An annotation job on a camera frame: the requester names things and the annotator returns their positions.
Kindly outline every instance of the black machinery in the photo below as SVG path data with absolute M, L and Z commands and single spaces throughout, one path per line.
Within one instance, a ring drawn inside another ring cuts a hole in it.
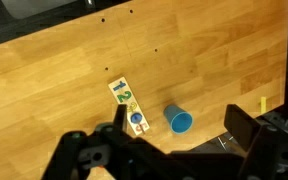
M 142 138 L 131 138 L 126 105 L 119 105 L 114 122 L 100 124 L 93 134 L 62 136 L 43 180 L 87 179 L 91 169 L 104 166 L 115 179 L 288 179 L 288 133 L 254 120 L 236 105 L 228 105 L 224 126 L 248 152 L 236 154 L 172 152 L 164 154 Z

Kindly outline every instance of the wooden surface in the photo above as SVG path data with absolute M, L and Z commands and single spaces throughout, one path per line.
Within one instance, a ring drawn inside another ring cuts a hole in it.
M 229 103 L 253 117 L 261 97 L 277 107 L 287 36 L 288 0 L 135 0 L 1 44 L 0 179 L 39 179 L 63 133 L 112 121 L 120 76 L 150 123 L 143 138 L 166 153 L 225 132 Z M 184 135 L 163 117 L 170 103 L 194 117 Z

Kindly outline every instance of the green number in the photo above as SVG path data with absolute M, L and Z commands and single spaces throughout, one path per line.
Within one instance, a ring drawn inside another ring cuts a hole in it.
M 125 91 L 125 95 L 117 95 L 117 98 L 120 101 L 120 103 L 122 103 L 123 100 L 128 100 L 130 97 L 132 97 L 132 93 L 129 91 Z

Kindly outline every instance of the wood grain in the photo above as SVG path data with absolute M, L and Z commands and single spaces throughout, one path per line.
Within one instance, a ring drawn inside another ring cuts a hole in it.
M 288 0 L 134 0 L 1 44 L 0 179 L 39 179 L 63 133 L 112 121 L 120 76 L 150 123 L 142 137 L 165 153 L 225 132 L 229 103 L 256 117 L 265 96 L 271 110 L 287 37 Z M 194 117 L 184 135 L 163 117 L 171 103 Z

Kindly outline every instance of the blue cup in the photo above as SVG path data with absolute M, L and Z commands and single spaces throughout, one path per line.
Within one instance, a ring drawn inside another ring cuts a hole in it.
M 185 133 L 193 124 L 192 116 L 176 105 L 167 106 L 164 110 L 164 116 L 176 134 Z

